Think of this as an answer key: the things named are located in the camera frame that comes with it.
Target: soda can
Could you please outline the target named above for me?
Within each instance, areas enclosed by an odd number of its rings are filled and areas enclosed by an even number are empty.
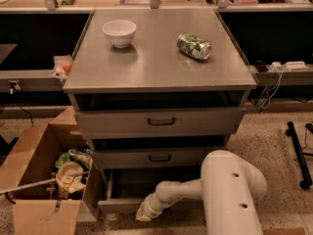
[[[178,36],[177,47],[188,56],[198,60],[206,60],[212,50],[209,42],[190,33]]]

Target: white bowl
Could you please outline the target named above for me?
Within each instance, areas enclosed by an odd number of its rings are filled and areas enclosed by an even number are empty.
[[[137,26],[128,20],[114,20],[103,25],[102,32],[116,48],[127,47],[135,37]]]

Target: gray cabinet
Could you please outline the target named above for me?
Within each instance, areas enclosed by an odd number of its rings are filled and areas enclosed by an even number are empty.
[[[115,19],[138,26],[125,49],[101,32]],[[208,60],[177,49],[184,32],[210,41]],[[96,11],[64,90],[105,181],[102,211],[135,211],[158,182],[198,178],[207,152],[236,133],[255,85],[212,9]]]

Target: speckled floor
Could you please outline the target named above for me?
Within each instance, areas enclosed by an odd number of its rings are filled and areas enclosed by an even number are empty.
[[[36,118],[34,125],[50,118]],[[307,235],[313,235],[313,192],[299,186],[302,179],[291,138],[286,136],[287,123],[292,121],[299,141],[305,145],[305,123],[313,121],[312,104],[280,104],[265,114],[252,106],[236,135],[232,136],[228,150],[256,165],[263,171],[268,190],[257,206],[262,227],[282,228],[302,226]],[[0,118],[0,134],[8,141],[30,127],[28,118]],[[307,133],[306,144],[313,148],[313,135]],[[313,158],[306,158],[313,174]],[[0,201],[0,234],[14,234],[11,206]],[[141,223],[134,214],[100,215],[96,223],[78,223],[76,234],[106,235],[184,235],[205,234],[203,211],[165,211],[152,222]]]

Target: black cable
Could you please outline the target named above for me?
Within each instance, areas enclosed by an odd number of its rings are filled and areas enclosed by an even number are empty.
[[[16,104],[17,104],[17,106],[18,106],[23,112],[25,112],[25,113],[27,113],[27,114],[29,115],[29,117],[30,117],[30,122],[31,122],[31,127],[33,127],[32,114],[31,114],[29,111],[23,109],[18,103],[16,103]]]

